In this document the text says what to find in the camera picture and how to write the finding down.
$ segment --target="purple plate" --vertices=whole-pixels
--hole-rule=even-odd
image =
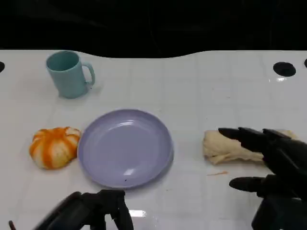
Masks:
[[[173,142],[157,117],[139,110],[117,110],[86,128],[78,158],[97,183],[132,188],[151,181],[168,167]]]

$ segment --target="mug handle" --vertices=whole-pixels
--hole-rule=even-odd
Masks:
[[[93,66],[88,62],[82,62],[82,66],[86,66],[89,69],[91,76],[92,76],[92,81],[86,81],[85,83],[94,85],[95,84],[95,73],[94,73]]]

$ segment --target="plate rim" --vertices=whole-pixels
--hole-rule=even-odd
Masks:
[[[119,185],[108,185],[108,184],[104,184],[104,183],[101,183],[100,181],[98,181],[96,178],[92,177],[92,175],[88,172],[88,170],[83,166],[83,163],[82,161],[80,160],[79,158],[79,155],[80,155],[80,145],[81,145],[81,140],[82,140],[82,137],[84,135],[85,132],[87,132],[87,130],[91,127],[91,125],[93,123],[95,123],[97,120],[99,119],[102,119],[103,117],[109,115],[110,113],[118,113],[118,112],[128,112],[128,111],[131,111],[131,112],[141,112],[141,113],[144,113],[146,115],[149,115],[149,116],[152,116],[154,119],[156,119],[162,126],[164,126],[164,128],[166,129],[166,132],[167,132],[167,135],[169,137],[169,141],[170,141],[170,153],[168,155],[168,158],[167,160],[165,161],[164,165],[162,166],[161,170],[159,170],[158,173],[153,173],[153,175],[150,177],[149,180],[146,180],[146,181],[143,181],[141,183],[137,183],[137,184],[134,184],[134,185],[127,185],[127,186],[119,186]],[[78,142],[78,148],[77,148],[77,158],[78,158],[78,162],[79,162],[79,165],[83,171],[83,173],[86,175],[86,177],[88,177],[89,179],[91,179],[92,181],[94,181],[95,183],[99,184],[99,185],[102,185],[102,186],[105,186],[105,187],[109,187],[109,188],[113,188],[113,189],[130,189],[130,188],[136,188],[136,187],[140,187],[140,186],[143,186],[149,182],[151,182],[152,180],[156,179],[159,175],[161,175],[165,169],[168,168],[168,165],[174,160],[174,142],[173,142],[173,139],[172,139],[172,136],[171,136],[171,133],[170,131],[168,130],[168,128],[166,127],[166,125],[155,115],[149,113],[149,112],[146,112],[146,111],[143,111],[143,110],[139,110],[139,109],[117,109],[117,110],[112,110],[110,112],[107,112],[101,116],[99,116],[98,118],[96,118],[94,121],[92,121],[85,129],[84,131],[82,132],[82,135],[80,137],[80,140]]]

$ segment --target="pumpkin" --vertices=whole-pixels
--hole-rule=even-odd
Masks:
[[[40,168],[57,169],[77,157],[81,132],[71,127],[41,129],[34,134],[30,156]]]

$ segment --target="robotic hand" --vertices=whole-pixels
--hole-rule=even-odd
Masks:
[[[110,214],[118,230],[133,230],[124,200],[125,192],[101,190],[97,194],[74,192],[58,204],[34,230],[106,230],[105,215]],[[11,230],[15,230],[12,221]]]
[[[225,137],[241,146],[263,154],[266,166],[275,174],[262,177],[239,177],[229,185],[256,192],[264,198],[254,219],[254,230],[307,229],[307,144],[277,131],[263,133],[250,128],[219,128]]]

